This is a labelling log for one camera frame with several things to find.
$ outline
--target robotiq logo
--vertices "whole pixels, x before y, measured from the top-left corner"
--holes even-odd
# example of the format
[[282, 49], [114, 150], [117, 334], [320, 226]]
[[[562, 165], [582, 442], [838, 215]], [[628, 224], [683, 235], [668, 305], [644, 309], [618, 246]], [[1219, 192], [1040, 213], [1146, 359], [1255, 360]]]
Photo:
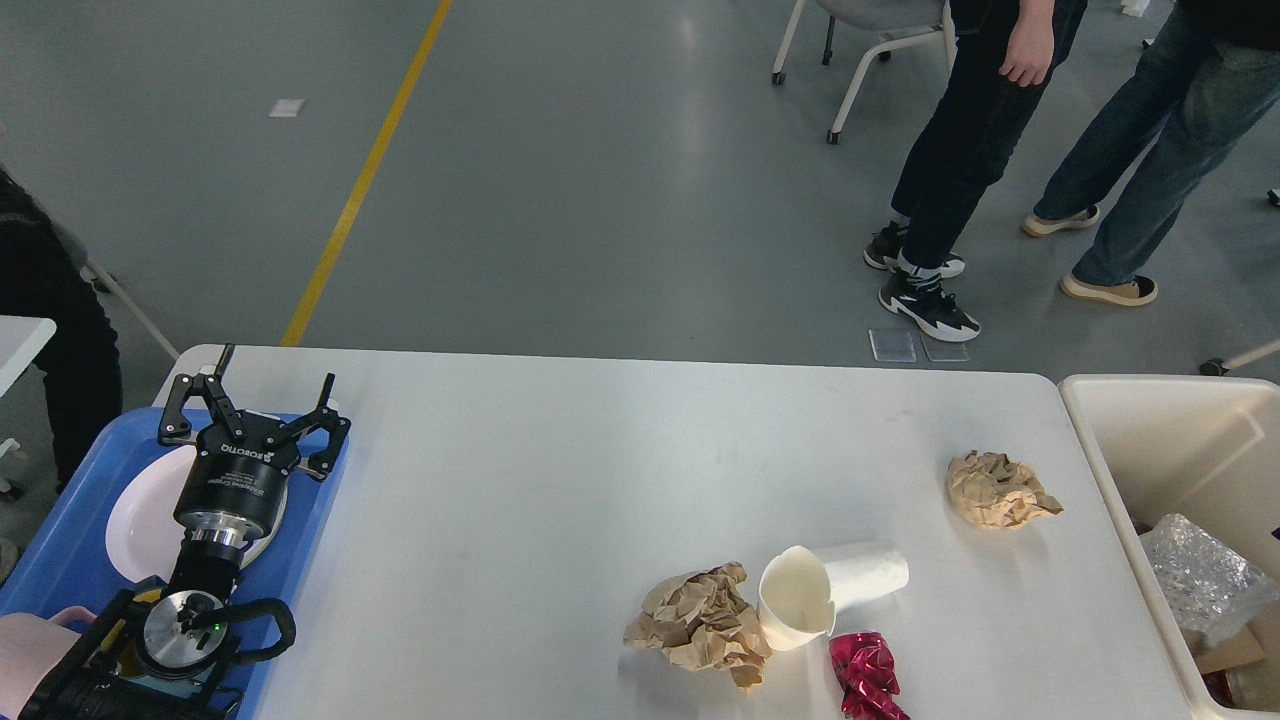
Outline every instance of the robotiq logo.
[[244, 457], [252, 457], [253, 460], [261, 460], [262, 462], [270, 462], [271, 457], [275, 457], [274, 452], [257, 452], [256, 450], [248, 450], [244, 447], [234, 447], [223, 443], [223, 452], [230, 452], [232, 455], [243, 455]]

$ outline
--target yellow floor line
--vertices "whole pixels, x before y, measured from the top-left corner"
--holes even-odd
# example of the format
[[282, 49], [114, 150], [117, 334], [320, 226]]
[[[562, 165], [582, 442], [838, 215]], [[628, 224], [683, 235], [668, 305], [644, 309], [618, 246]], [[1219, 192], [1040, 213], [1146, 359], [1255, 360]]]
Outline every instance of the yellow floor line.
[[387, 154], [387, 146], [390, 145], [401, 115], [404, 114], [404, 106], [408, 105], [408, 99], [413, 95], [413, 86], [417, 85], [417, 77], [422, 73], [426, 56], [431, 54], [431, 46], [435, 45], [435, 36], [440, 33], [440, 26], [444, 24], [444, 18], [449, 14], [449, 5], [452, 5], [452, 0], [440, 0], [440, 5], [435, 9], [431, 26], [426, 28], [426, 35], [422, 36], [422, 42], [417, 46], [417, 54], [413, 55], [413, 61], [410, 63], [408, 72], [404, 73], [399, 91], [396, 92], [392, 109], [387, 111], [383, 128], [378, 131], [378, 140], [374, 141], [374, 147], [369, 151], [369, 158], [365, 159], [365, 167], [360, 170], [360, 177], [356, 178], [356, 187], [351, 188], [347, 205], [343, 206], [342, 215], [338, 217], [338, 224], [334, 225], [333, 234], [329, 236], [329, 243], [325, 245], [324, 252], [320, 254], [320, 261], [316, 264], [315, 272], [311, 273], [311, 281], [302, 293], [302, 300], [298, 301], [297, 309], [293, 310], [293, 319], [289, 320], [289, 327], [284, 331], [284, 337], [280, 340], [280, 345], [284, 347], [297, 347], [302, 342], [302, 333], [306, 332], [307, 323], [311, 322], [311, 314], [315, 313], [325, 284], [329, 283], [329, 275], [333, 274], [333, 266], [338, 263], [338, 255], [342, 254], [342, 247], [347, 243], [351, 227], [356, 223], [360, 206], [365, 202], [365, 193], [369, 192], [369, 186], [372, 184], [374, 176], [378, 174], [378, 167], [381, 165], [383, 155]]

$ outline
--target black pants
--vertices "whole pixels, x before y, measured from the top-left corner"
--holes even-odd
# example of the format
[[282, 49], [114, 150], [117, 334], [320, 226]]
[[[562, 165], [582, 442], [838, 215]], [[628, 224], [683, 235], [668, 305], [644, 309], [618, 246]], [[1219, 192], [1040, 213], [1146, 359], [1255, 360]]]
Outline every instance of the black pants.
[[120, 414], [123, 397], [115, 331], [47, 223], [0, 215], [0, 315], [58, 324], [36, 366], [45, 373], [61, 488], [99, 432]]
[[[1055, 4], [1055, 68], [1071, 49], [1085, 5], [1087, 0]], [[911, 146], [892, 200], [893, 210], [911, 218], [902, 255], [922, 268], [942, 266], [987, 187], [1005, 174], [1048, 85], [1046, 77], [1041, 85], [1018, 87], [998, 72], [1018, 22], [1016, 3], [952, 6], [955, 67], [933, 118]], [[961, 17], [963, 12], [973, 17]]]

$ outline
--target jeans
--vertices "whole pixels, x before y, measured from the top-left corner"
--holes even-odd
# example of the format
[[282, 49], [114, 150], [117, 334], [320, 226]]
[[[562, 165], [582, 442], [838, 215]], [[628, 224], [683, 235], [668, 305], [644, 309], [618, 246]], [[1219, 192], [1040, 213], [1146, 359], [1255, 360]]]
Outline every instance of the jeans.
[[1158, 135], [1071, 274], [1098, 286], [1132, 282], [1201, 178], [1277, 97], [1280, 53], [1213, 40], [1175, 6], [1036, 204], [1046, 219], [1097, 205]]
[[52, 228], [15, 214], [0, 217], [0, 314], [50, 318], [58, 324], [36, 356], [36, 366], [45, 373], [60, 488], [99, 432], [120, 414], [115, 331]]
[[[1087, 0], [1057, 0], [1053, 8], [1053, 67], [1075, 40]], [[980, 24], [965, 32], [969, 18], [957, 3], [956, 61], [933, 118], [911, 146], [891, 206], [911, 218], [902, 258], [922, 268], [940, 268], [973, 215], [978, 201], [1005, 174], [1048, 77], [1019, 87], [1000, 74], [1018, 3], [995, 0]]]

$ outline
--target beige sneaker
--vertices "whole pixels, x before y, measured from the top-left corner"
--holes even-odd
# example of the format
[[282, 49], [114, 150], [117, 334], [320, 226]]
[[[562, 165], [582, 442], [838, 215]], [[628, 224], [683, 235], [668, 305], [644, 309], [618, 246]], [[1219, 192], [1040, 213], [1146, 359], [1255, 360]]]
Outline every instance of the beige sneaker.
[[1046, 220], [1036, 213], [1030, 213], [1023, 220], [1023, 232], [1032, 237], [1044, 237], [1057, 231], [1079, 231], [1097, 223], [1100, 215], [1097, 205], [1089, 205], [1088, 210], [1080, 210], [1070, 218], [1062, 218], [1061, 220]]
[[1124, 307], [1138, 307], [1156, 299], [1156, 281], [1142, 275], [1134, 275], [1133, 282], [1125, 284], [1105, 286], [1080, 282], [1075, 275], [1068, 274], [1057, 287], [1076, 300], [1096, 300]]

